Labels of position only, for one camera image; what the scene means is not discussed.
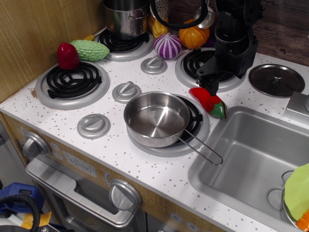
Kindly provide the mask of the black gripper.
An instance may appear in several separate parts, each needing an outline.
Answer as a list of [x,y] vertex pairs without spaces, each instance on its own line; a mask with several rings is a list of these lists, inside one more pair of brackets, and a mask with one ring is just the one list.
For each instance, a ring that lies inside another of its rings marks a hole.
[[217,94],[219,74],[232,74],[241,79],[253,65],[258,40],[252,33],[247,33],[236,41],[225,41],[216,37],[215,55],[197,71],[197,83],[211,96]]

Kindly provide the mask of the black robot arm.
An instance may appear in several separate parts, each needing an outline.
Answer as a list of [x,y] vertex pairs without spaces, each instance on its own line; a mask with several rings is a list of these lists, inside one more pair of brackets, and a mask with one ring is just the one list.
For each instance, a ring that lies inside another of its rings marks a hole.
[[258,39],[253,25],[263,18],[260,0],[217,0],[218,23],[214,56],[197,70],[197,84],[216,95],[219,75],[231,74],[241,79],[253,65]]

